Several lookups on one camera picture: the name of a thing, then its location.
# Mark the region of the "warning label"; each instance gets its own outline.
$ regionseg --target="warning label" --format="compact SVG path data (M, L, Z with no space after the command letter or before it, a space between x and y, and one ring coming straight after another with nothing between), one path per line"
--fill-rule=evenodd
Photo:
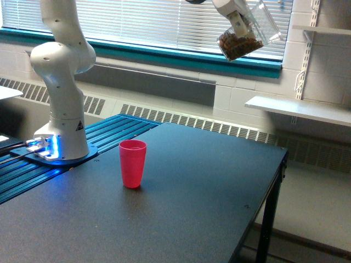
M79 121L76 131L84 129L82 121Z

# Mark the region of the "plastic container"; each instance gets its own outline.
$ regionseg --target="plastic container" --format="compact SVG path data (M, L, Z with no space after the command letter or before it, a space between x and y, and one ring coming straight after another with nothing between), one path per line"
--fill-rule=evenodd
M146 156L146 143L126 140L120 143L120 161L123 185L137 188L141 184Z
M247 34L239 34L230 27L217 38L219 48L227 60L233 61L265 45L282 40L277 25L262 1L241 18L247 27Z

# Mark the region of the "red plastic cup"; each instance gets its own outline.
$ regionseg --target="red plastic cup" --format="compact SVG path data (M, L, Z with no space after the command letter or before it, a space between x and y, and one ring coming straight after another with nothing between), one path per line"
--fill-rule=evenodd
M126 140L120 143L120 160L123 185L127 188L140 186L144 172L146 143Z

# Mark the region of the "shelf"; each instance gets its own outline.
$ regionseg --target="shelf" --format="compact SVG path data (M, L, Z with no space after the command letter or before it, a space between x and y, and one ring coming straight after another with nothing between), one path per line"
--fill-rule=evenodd
M351 127L351 109L342 106L278 96L255 96L245 106Z
M338 28L320 27L320 26L292 26L292 28L310 31L310 32L323 33L323 34L351 36L351 30L347 30L347 29L338 29Z
M23 95L23 93L20 92L19 90L9 89L9 88L0 86L0 100L17 97L21 95Z

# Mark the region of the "teal window frame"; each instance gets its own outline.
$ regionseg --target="teal window frame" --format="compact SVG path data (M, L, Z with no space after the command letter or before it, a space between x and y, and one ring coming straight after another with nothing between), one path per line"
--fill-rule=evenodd
M0 28L0 41L15 41L28 44L42 44L53 41L51 33ZM97 56L108 56L139 63L152 63L185 70L205 71L218 75L251 75L267 78L279 78L281 61L240 58L228 62L222 55L189 52L182 50L148 47L113 41L87 38L94 47Z

